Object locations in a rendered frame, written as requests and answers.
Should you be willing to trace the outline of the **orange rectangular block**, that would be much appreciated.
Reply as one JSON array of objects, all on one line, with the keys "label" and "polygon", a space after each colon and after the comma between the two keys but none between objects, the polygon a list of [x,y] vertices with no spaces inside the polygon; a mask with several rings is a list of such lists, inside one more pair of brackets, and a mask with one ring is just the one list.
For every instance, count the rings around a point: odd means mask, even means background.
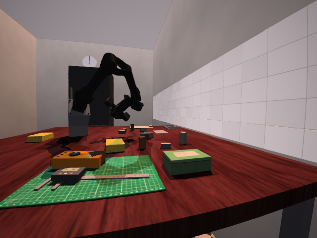
[{"label": "orange rectangular block", "polygon": [[99,168],[105,160],[105,151],[65,151],[51,158],[52,169],[69,167]]}]

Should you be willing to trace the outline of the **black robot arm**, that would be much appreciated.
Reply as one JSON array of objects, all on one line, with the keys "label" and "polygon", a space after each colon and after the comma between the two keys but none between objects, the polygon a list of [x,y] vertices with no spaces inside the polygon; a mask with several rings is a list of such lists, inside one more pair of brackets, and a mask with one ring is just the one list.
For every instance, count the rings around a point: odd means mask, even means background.
[{"label": "black robot arm", "polygon": [[[121,69],[117,68],[117,66],[119,66]],[[122,105],[125,108],[131,106],[132,109],[140,111],[143,107],[143,103],[140,102],[140,91],[136,87],[134,77],[132,77],[131,66],[126,64],[113,53],[105,53],[103,55],[99,69],[94,74],[87,86],[82,87],[79,91],[75,92],[72,110],[83,113],[87,107],[87,104],[94,100],[95,90],[107,76],[112,74],[116,76],[124,76],[130,89],[131,97],[129,95],[124,95],[124,99],[121,101]],[[121,109],[120,106],[116,106],[111,115],[115,119],[123,119],[123,112],[124,109]]]}]

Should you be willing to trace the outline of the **green cutting mat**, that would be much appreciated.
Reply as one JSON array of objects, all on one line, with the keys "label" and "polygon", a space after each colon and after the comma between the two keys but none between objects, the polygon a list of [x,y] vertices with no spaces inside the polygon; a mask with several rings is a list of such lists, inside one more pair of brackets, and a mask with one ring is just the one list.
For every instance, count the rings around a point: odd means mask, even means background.
[{"label": "green cutting mat", "polygon": [[50,181],[39,190],[34,190],[57,170],[59,169],[48,167],[0,202],[0,209],[106,199],[166,190],[148,155],[108,157],[99,168],[86,168],[84,174],[140,174],[140,178],[65,181],[56,190],[51,189],[59,181]]}]

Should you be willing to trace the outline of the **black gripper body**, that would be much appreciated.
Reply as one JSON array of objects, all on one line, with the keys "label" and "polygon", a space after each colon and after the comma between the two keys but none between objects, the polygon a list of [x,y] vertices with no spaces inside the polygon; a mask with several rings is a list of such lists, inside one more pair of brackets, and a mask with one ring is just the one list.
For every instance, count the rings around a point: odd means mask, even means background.
[{"label": "black gripper body", "polygon": [[[113,100],[111,97],[108,97],[108,99],[104,102],[104,104],[105,104],[106,106],[108,106],[108,107],[110,107],[110,106],[112,105],[112,110],[113,110],[113,111],[114,111],[114,108],[115,108],[116,106],[120,106],[120,108],[121,108],[121,109],[124,109],[124,110],[127,109],[127,108],[125,108],[125,107],[122,105],[122,102],[118,103],[117,105],[114,104],[113,102],[114,102],[114,100]],[[123,115],[124,115],[123,120],[124,120],[124,121],[128,121],[129,118],[130,118],[130,115],[129,115],[127,112],[125,112],[125,113],[123,112]]]}]

